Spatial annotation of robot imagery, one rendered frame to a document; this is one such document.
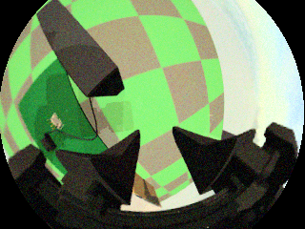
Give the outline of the green circuit board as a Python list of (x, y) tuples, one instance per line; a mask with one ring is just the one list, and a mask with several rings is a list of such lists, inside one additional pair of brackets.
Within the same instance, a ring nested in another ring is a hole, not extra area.
[[(51, 164), (65, 175), (66, 169), (57, 159), (57, 149), (71, 150), (75, 153), (99, 154), (107, 150), (102, 138), (96, 134), (87, 115), (81, 110), (80, 103), (77, 102), (75, 92), (69, 74), (64, 70), (61, 61), (54, 60), (48, 68), (43, 70), (41, 75), (35, 77), (33, 84), (20, 99), (18, 111), (24, 119), (24, 126), (30, 130), (31, 138), (37, 142), (39, 150), (43, 156), (49, 158)], [(65, 135), (60, 133), (60, 131)], [(42, 146), (41, 138), (51, 131), (51, 138), (56, 149), (47, 153), (45, 146)], [(81, 138), (91, 140), (81, 140)], [(95, 138), (95, 140), (92, 140)]]

